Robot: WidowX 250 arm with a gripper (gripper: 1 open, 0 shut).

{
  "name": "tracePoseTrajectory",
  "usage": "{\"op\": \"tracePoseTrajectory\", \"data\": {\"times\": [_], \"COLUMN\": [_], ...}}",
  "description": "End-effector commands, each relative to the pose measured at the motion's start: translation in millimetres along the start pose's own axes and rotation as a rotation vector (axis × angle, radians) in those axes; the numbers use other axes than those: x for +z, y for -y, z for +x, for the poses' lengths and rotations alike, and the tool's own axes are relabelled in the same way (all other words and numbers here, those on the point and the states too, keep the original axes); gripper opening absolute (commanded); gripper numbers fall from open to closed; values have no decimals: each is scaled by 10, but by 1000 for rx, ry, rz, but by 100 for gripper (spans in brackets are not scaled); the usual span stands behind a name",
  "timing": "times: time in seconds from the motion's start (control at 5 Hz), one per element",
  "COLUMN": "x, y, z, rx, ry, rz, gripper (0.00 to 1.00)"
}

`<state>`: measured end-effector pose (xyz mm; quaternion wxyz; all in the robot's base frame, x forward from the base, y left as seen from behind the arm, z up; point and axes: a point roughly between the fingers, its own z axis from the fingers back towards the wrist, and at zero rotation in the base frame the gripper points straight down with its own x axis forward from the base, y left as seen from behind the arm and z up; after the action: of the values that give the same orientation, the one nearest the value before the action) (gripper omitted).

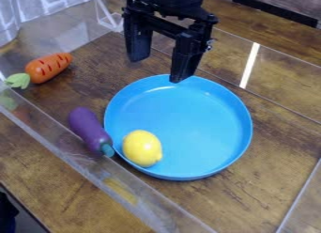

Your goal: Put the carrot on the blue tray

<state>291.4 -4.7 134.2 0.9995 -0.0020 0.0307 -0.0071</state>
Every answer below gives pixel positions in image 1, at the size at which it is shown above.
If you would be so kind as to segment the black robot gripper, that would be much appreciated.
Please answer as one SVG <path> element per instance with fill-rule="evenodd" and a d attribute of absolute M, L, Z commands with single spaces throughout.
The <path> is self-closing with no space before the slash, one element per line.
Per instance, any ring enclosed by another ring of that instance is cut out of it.
<path fill-rule="evenodd" d="M 212 26 L 218 18 L 203 8 L 204 0 L 127 0 L 124 18 L 125 48 L 129 60 L 151 55 L 153 31 L 176 39 L 169 81 L 191 77 L 204 53 L 212 49 Z"/>

